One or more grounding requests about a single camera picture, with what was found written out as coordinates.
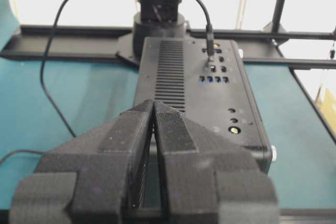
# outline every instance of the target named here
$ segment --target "power cord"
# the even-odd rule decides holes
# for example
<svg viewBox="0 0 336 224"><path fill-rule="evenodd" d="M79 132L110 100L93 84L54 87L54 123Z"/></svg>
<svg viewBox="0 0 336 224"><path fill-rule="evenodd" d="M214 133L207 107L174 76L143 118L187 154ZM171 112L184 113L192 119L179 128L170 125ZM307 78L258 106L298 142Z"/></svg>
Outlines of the power cord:
<svg viewBox="0 0 336 224"><path fill-rule="evenodd" d="M41 87L42 87L45 95L47 96L47 98L49 99L50 103L55 108L55 110L58 113L58 115L61 117L62 121L64 122L64 125L67 127L67 129L70 132L70 134L73 137L76 137L76 134L74 133L74 131L72 130L71 126L67 122L65 116L62 114L60 108L57 106L57 104L55 103L55 101L51 97L51 95L50 95L49 91L47 90L46 85L44 83L44 68L45 68L45 64L46 64L46 61L47 61L47 58L48 58L48 55L49 55L49 50L50 50L51 42L53 41L55 32L57 30L57 23L58 23L60 15L61 15L61 12L62 12L64 6L67 4L68 1L69 0L64 0L62 2L61 6L60 6L60 8L59 8L59 10L57 12L54 24L53 24L53 26L51 28L50 35L49 35L49 38L48 38L48 43L47 43L46 49L44 51L43 59L42 59L42 63L41 63L41 68L40 68L40 83L41 83ZM196 0L196 1L201 6L201 8L202 8L202 10L204 12L205 18L206 18L206 22L207 22L207 25L206 25L207 54L208 54L208 60L209 61L213 61L214 60L214 33L213 33L212 24L211 24L211 21L210 21L210 16L209 16L209 13L208 13L205 5L203 4L203 2L201 0Z"/></svg>
<svg viewBox="0 0 336 224"><path fill-rule="evenodd" d="M29 153L29 154L36 154L36 155L43 155L44 152L39 151L32 151L32 150L15 150L12 152L7 153L4 157L0 159L0 165L2 165L9 157L18 154L18 153Z"/></svg>

